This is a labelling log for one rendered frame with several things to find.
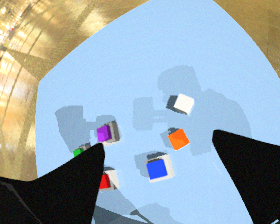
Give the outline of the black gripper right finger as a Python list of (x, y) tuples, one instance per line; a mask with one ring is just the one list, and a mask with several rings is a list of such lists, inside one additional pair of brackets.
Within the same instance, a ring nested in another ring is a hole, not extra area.
[(212, 144), (254, 224), (276, 221), (280, 208), (280, 146), (214, 129)]

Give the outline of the blue button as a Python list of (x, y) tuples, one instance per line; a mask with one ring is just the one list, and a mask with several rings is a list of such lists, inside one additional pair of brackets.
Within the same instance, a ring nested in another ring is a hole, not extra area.
[(174, 177), (175, 172), (172, 169), (169, 154), (162, 154), (160, 157), (147, 159), (144, 162), (150, 182), (162, 181), (162, 179)]

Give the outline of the green button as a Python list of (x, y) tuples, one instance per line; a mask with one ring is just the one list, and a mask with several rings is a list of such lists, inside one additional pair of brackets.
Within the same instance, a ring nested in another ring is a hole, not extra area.
[(77, 156), (77, 154), (82, 153), (82, 151), (85, 151), (85, 149), (90, 148), (91, 146), (84, 146), (84, 147), (79, 147), (76, 148), (75, 151), (72, 151), (72, 154), (74, 154), (74, 158)]

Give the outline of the white block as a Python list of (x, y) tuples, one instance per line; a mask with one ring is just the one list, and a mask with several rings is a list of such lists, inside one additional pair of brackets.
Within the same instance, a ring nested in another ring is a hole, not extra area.
[(176, 109), (176, 111), (189, 114), (192, 104), (194, 104), (194, 98), (185, 96), (185, 94), (180, 93), (179, 97), (177, 97), (176, 99), (174, 108)]

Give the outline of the orange block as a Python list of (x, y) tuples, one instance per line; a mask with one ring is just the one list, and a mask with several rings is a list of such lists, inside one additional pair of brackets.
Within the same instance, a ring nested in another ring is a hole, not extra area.
[(185, 136), (184, 129), (177, 129), (174, 133), (171, 133), (169, 136), (169, 141), (171, 146), (174, 146), (175, 149), (186, 146), (187, 143), (190, 143), (189, 138)]

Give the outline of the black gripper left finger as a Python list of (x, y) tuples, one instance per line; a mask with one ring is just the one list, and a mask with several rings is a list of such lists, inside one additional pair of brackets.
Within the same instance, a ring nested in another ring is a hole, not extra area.
[(91, 224), (104, 161), (104, 144), (96, 142), (34, 181), (0, 176), (0, 203), (37, 224)]

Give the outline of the purple button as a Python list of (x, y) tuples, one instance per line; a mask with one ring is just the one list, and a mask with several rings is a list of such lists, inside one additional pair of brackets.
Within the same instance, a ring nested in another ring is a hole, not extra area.
[(105, 147), (111, 146), (117, 142), (121, 142), (119, 126), (116, 123), (105, 123), (101, 127), (97, 127), (97, 139), (104, 144)]

